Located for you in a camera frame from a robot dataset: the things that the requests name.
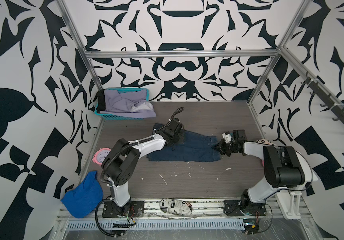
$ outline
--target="black and white wallpaper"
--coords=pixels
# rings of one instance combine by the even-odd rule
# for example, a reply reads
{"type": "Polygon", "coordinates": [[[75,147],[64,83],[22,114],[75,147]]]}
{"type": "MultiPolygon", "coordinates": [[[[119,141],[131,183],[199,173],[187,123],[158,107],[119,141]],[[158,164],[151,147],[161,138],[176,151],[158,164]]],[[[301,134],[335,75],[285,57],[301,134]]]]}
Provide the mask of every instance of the black and white wallpaper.
{"type": "Polygon", "coordinates": [[[269,57],[92,61],[103,88],[147,88],[154,101],[248,100],[269,57]]]}
{"type": "MultiPolygon", "coordinates": [[[[289,50],[344,103],[344,0],[315,0],[289,50]]],[[[253,106],[268,139],[290,145],[318,181],[303,198],[323,237],[344,240],[344,125],[280,58],[253,106]]]]}
{"type": "Polygon", "coordinates": [[[271,49],[300,2],[66,0],[89,51],[271,49]]]}
{"type": "Polygon", "coordinates": [[[0,239],[52,228],[96,132],[96,88],[52,0],[0,0],[0,239]]]}

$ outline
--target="blue baseball cap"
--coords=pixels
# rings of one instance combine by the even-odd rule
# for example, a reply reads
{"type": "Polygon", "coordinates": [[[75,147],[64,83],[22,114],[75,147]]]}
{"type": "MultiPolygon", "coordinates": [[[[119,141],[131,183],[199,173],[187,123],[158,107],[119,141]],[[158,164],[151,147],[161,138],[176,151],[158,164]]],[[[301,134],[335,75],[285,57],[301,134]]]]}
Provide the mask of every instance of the blue baseball cap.
{"type": "Polygon", "coordinates": [[[103,193],[96,176],[97,171],[89,172],[80,185],[64,195],[62,202],[75,218],[87,216],[102,200],[103,193]]]}

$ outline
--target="teal plastic basket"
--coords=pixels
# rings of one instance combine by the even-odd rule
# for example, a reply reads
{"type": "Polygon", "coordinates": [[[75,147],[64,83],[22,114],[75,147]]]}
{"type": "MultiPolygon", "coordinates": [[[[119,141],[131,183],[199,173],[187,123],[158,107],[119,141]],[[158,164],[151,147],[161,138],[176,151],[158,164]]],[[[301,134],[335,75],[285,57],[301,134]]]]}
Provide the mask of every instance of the teal plastic basket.
{"type": "MultiPolygon", "coordinates": [[[[149,99],[149,92],[148,89],[146,88],[108,88],[109,90],[117,90],[119,93],[133,93],[133,92],[138,92],[141,90],[147,90],[147,98],[146,100],[148,101],[149,99]]],[[[121,117],[121,116],[116,116],[116,115],[112,115],[109,113],[98,113],[97,109],[98,108],[98,104],[96,105],[95,108],[95,114],[99,115],[100,117],[104,118],[105,120],[125,120],[125,119],[135,119],[135,120],[140,120],[143,118],[129,118],[129,117],[121,117]]]]}

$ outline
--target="pink alarm clock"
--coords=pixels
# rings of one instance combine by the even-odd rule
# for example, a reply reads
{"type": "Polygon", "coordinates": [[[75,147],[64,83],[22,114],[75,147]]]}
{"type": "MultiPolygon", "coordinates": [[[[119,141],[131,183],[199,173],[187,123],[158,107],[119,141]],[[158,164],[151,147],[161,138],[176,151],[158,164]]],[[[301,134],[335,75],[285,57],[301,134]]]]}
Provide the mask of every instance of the pink alarm clock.
{"type": "Polygon", "coordinates": [[[93,156],[92,161],[101,165],[104,159],[108,156],[108,153],[111,151],[109,148],[101,148],[99,151],[95,153],[93,156]]]}

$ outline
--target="lavender cloth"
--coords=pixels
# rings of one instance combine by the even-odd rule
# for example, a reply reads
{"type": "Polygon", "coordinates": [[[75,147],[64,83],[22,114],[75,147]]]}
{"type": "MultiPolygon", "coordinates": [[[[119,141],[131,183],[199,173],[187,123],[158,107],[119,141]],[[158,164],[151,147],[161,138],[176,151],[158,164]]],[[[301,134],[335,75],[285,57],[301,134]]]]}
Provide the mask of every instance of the lavender cloth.
{"type": "Polygon", "coordinates": [[[146,101],[147,90],[132,93],[118,93],[117,90],[104,90],[105,111],[121,117],[129,118],[154,118],[156,113],[153,106],[146,101]]]}

